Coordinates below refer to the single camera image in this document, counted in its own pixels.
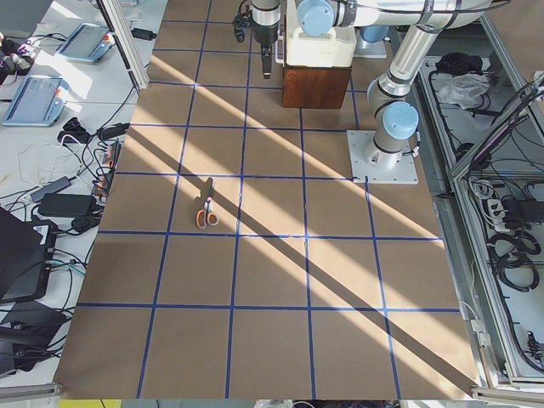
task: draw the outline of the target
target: blue joint cap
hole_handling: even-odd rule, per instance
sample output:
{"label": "blue joint cap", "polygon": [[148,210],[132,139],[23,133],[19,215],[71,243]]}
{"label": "blue joint cap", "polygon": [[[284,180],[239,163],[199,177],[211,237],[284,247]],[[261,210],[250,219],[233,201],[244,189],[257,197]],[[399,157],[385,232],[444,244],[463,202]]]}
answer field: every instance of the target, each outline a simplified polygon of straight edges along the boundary
{"label": "blue joint cap", "polygon": [[382,41],[388,36],[388,25],[369,25],[368,27],[361,27],[360,35],[367,43],[377,43]]}
{"label": "blue joint cap", "polygon": [[393,102],[383,114],[383,127],[394,139],[408,139],[417,129],[419,115],[407,102]]}
{"label": "blue joint cap", "polygon": [[303,0],[297,8],[297,17],[305,34],[321,37],[334,24],[334,10],[326,0]]}

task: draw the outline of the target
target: plastic container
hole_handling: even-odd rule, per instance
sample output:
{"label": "plastic container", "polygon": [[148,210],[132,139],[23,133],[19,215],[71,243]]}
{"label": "plastic container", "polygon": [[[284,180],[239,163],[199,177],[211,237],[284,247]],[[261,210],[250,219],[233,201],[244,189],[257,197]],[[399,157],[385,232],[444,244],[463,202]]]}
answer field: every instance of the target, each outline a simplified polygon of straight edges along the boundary
{"label": "plastic container", "polygon": [[331,68],[351,66],[357,38],[353,27],[332,27],[321,37],[304,34],[295,0],[287,0],[286,63]]}

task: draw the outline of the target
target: square metal base plate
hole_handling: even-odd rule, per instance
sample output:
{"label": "square metal base plate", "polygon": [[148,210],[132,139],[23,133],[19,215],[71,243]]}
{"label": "square metal base plate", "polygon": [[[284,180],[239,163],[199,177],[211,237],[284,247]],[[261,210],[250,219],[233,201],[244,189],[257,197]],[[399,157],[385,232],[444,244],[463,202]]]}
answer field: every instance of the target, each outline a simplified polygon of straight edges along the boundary
{"label": "square metal base plate", "polygon": [[[397,165],[390,170],[380,170],[371,166],[363,158],[363,148],[375,131],[348,130],[348,150],[351,161],[351,173],[355,183],[370,184],[417,184],[416,166],[412,156],[402,156]],[[405,151],[410,150],[406,141]]]}
{"label": "square metal base plate", "polygon": [[365,47],[355,48],[354,57],[384,59],[388,57],[388,53],[385,50],[383,41],[368,42]]}

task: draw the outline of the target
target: brown tile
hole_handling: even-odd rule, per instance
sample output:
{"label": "brown tile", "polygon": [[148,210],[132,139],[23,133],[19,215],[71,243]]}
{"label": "brown tile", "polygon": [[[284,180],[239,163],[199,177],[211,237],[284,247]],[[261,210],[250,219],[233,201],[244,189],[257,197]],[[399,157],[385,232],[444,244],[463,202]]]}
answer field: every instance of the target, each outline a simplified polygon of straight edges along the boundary
{"label": "brown tile", "polygon": [[166,231],[176,178],[117,174],[102,230]]}
{"label": "brown tile", "polygon": [[373,80],[387,72],[394,53],[389,43],[385,44],[385,49],[388,53],[386,59],[354,58],[351,78],[356,91],[366,91]]}
{"label": "brown tile", "polygon": [[357,106],[357,122],[360,130],[375,130],[376,120],[366,93],[355,93],[355,105]]}
{"label": "brown tile", "polygon": [[442,241],[379,241],[390,308],[458,308]]}
{"label": "brown tile", "polygon": [[241,88],[198,87],[195,92],[191,125],[242,126],[246,90]]}
{"label": "brown tile", "polygon": [[[229,22],[232,21],[236,14],[236,11],[230,16]],[[246,31],[246,41],[237,42],[235,34],[231,24],[208,24],[206,29],[206,39],[204,40],[204,50],[205,51],[238,51],[238,52],[247,52],[249,51],[249,39],[251,33]]]}
{"label": "brown tile", "polygon": [[230,304],[235,238],[170,236],[160,303]]}
{"label": "brown tile", "polygon": [[242,129],[192,127],[184,153],[184,173],[240,174]]}
{"label": "brown tile", "polygon": [[302,175],[300,132],[247,130],[244,173],[268,176]]}
{"label": "brown tile", "polygon": [[416,159],[416,185],[371,184],[372,217],[378,236],[440,236],[427,181]]}
{"label": "brown tile", "polygon": [[202,54],[198,83],[202,85],[247,85],[247,55],[226,53]]}
{"label": "brown tile", "polygon": [[299,129],[299,109],[282,108],[281,92],[279,89],[250,89],[247,126]]}
{"label": "brown tile", "polygon": [[304,239],[241,238],[237,305],[306,306]]}
{"label": "brown tile", "polygon": [[153,303],[163,247],[162,235],[99,234],[79,302]]}
{"label": "brown tile", "polygon": [[303,109],[304,129],[349,130],[357,128],[354,101],[347,92],[341,109]]}
{"label": "brown tile", "polygon": [[302,181],[248,178],[241,210],[242,234],[303,235]]}
{"label": "brown tile", "polygon": [[238,12],[238,0],[220,0],[212,2],[210,21],[231,22]]}
{"label": "brown tile", "polygon": [[[255,48],[255,44],[253,44],[253,51],[256,50],[258,48]],[[249,85],[252,87],[283,88],[283,67],[273,63],[270,79],[264,79],[261,56],[259,54],[252,54]]]}
{"label": "brown tile", "polygon": [[235,312],[229,396],[256,395],[311,396],[307,312]]}
{"label": "brown tile", "polygon": [[311,235],[370,236],[365,189],[351,181],[308,180],[306,211]]}
{"label": "brown tile", "polygon": [[228,333],[228,310],[157,310],[142,398],[224,398]]}
{"label": "brown tile", "polygon": [[312,306],[383,307],[372,241],[309,240]]}
{"label": "brown tile", "polygon": [[183,127],[132,126],[121,150],[120,172],[176,173]]}
{"label": "brown tile", "polygon": [[312,312],[312,329],[315,387],[320,399],[396,399],[388,336],[381,314]]}
{"label": "brown tile", "polygon": [[162,19],[206,21],[210,1],[201,0],[199,2],[191,2],[190,5],[187,2],[168,2]]}
{"label": "brown tile", "polygon": [[219,225],[204,230],[196,227],[196,212],[202,207],[209,190],[206,181],[207,177],[182,177],[179,180],[172,231],[217,234],[234,234],[236,232],[236,217],[240,202],[240,180],[238,178],[216,177],[214,179],[213,211],[219,217]]}
{"label": "brown tile", "polygon": [[163,21],[156,37],[155,49],[201,49],[204,23]]}
{"label": "brown tile", "polygon": [[304,162],[307,176],[350,178],[346,133],[304,131]]}
{"label": "brown tile", "polygon": [[185,125],[193,87],[151,83],[138,98],[132,123]]}
{"label": "brown tile", "polygon": [[199,56],[193,51],[153,51],[147,73],[151,81],[192,84]]}
{"label": "brown tile", "polygon": [[[54,375],[63,398],[136,398],[150,313],[78,306]],[[122,345],[121,353],[112,348],[115,344]]]}
{"label": "brown tile", "polygon": [[402,398],[466,400],[478,377],[458,313],[389,313]]}

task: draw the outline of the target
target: white desk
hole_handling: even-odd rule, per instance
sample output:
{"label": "white desk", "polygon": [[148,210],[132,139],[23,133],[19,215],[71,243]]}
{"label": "white desk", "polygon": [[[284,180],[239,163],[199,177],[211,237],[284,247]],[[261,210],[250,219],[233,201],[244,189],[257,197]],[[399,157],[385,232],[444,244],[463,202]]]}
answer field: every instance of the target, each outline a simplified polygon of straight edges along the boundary
{"label": "white desk", "polygon": [[[137,10],[142,20],[133,23],[133,26],[157,32],[167,0],[140,0]],[[104,23],[99,11],[87,0],[56,0],[45,14],[43,22],[38,26],[36,35],[60,32],[69,36],[82,22]],[[144,64],[149,62],[154,41],[135,40]],[[40,54],[37,56],[31,74],[61,75],[71,86],[68,103],[62,111],[59,120],[52,127],[3,127],[0,125],[0,196],[15,191],[27,190],[33,185],[26,184],[19,177],[17,170],[17,156],[29,148],[29,155],[20,157],[23,177],[26,172],[37,170],[44,162],[57,154],[65,156],[70,152],[64,148],[45,146],[46,143],[58,144],[57,135],[62,126],[73,116],[90,132],[101,126],[127,97],[132,83],[124,69],[121,56],[117,48],[113,48],[97,64],[83,64],[54,56],[54,50],[59,43],[54,40],[42,41]],[[11,99],[14,96],[22,78],[18,78],[11,86],[0,88],[0,99]],[[129,101],[120,109],[111,123],[130,122],[138,95],[134,92]],[[9,104],[0,104],[0,116],[3,117]],[[63,193],[88,194],[92,176],[82,175],[82,180],[75,180],[71,187]],[[1,200],[0,204],[8,204],[15,197]],[[23,218],[23,211],[15,211],[14,215]],[[69,228],[70,218],[52,218],[60,228]],[[71,252],[79,258],[85,258],[88,249],[94,241],[97,229],[92,229],[81,236],[61,235],[57,238],[56,247]],[[67,256],[55,254],[55,258],[69,259]],[[73,274],[73,287],[68,300],[68,307],[76,304],[81,288],[82,277]],[[61,307],[67,297],[70,285],[70,274],[65,269],[58,269],[51,273],[46,296],[39,302],[50,307]],[[9,309],[10,304],[0,305],[2,309]],[[55,339],[63,337],[69,325],[64,325]],[[37,364],[30,372],[18,371],[15,375],[0,379],[1,387],[39,385],[50,383],[58,365],[58,359],[51,358]]]}

